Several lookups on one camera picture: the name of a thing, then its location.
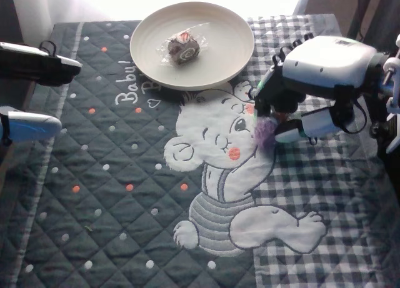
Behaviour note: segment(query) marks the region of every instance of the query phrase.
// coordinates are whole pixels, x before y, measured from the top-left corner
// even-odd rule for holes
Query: purple pom-pom
[[[262,149],[269,149],[275,146],[275,129],[278,122],[270,117],[258,117],[256,128],[254,129],[254,138],[256,143]]]

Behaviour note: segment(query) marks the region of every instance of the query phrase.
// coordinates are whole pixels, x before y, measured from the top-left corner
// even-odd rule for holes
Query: round plate
[[[157,48],[172,35],[197,24],[207,48],[182,66],[161,63]],[[246,66],[254,51],[254,36],[245,20],[232,11],[207,2],[182,2],[144,19],[131,38],[131,56],[148,78],[163,86],[196,91],[225,83]]]

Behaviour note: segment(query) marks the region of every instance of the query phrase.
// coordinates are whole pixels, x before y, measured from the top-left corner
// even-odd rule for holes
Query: robotic hand
[[[82,64],[40,49],[0,42],[0,78],[25,79],[45,86],[61,86],[70,83],[81,71]],[[13,141],[49,139],[61,130],[61,122],[44,114],[18,111],[0,106],[0,140],[9,146]]]
[[[400,47],[400,36],[396,44]],[[304,42],[297,40],[287,48],[290,53],[285,55],[283,47],[272,58],[274,65],[257,88],[249,91],[255,100],[257,116],[270,116],[271,111],[294,113],[307,94],[335,103],[278,125],[274,131],[277,142],[309,139],[312,144],[316,141],[313,139],[340,130],[348,134],[361,132],[367,123],[367,115],[358,103],[363,94],[392,96],[387,102],[387,111],[400,113],[400,51],[396,57],[389,58],[389,54],[352,39],[313,38],[311,34],[305,35]],[[365,123],[360,130],[351,132],[348,125],[354,120],[354,106],[363,113]],[[397,138],[387,152],[400,145],[400,126],[397,130]]]

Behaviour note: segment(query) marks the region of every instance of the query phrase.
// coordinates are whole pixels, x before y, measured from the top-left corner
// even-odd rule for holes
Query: checkered fabric
[[[176,172],[165,166],[163,150],[176,135],[181,95],[147,89],[154,84],[129,69],[129,37],[137,24],[55,27],[59,54],[75,56],[84,67],[69,86],[36,89],[32,108],[61,116],[64,129],[54,140],[35,143],[26,163],[11,171],[9,177],[22,189],[1,254],[0,286],[394,284],[400,210],[375,149],[362,135],[338,134],[314,147],[279,146],[275,170],[254,191],[257,204],[281,207],[297,218],[310,211],[323,216],[328,233],[310,254],[274,241],[237,257],[177,247],[174,226],[188,219],[203,170]],[[234,82],[252,86],[280,47],[310,32],[340,35],[332,15],[260,17],[249,24],[254,56]],[[137,91],[120,81],[128,74],[135,75]],[[125,96],[130,92],[137,100],[121,101],[133,97]],[[309,97],[299,109],[327,105]]]

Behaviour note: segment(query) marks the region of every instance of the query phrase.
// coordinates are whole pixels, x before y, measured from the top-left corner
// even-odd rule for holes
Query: wrapped snack
[[[165,40],[157,48],[161,57],[161,64],[177,66],[198,57],[208,46],[203,34],[208,25],[209,23],[198,24]]]
[[[168,43],[168,53],[176,64],[193,60],[200,53],[200,45],[189,31],[183,31]]]

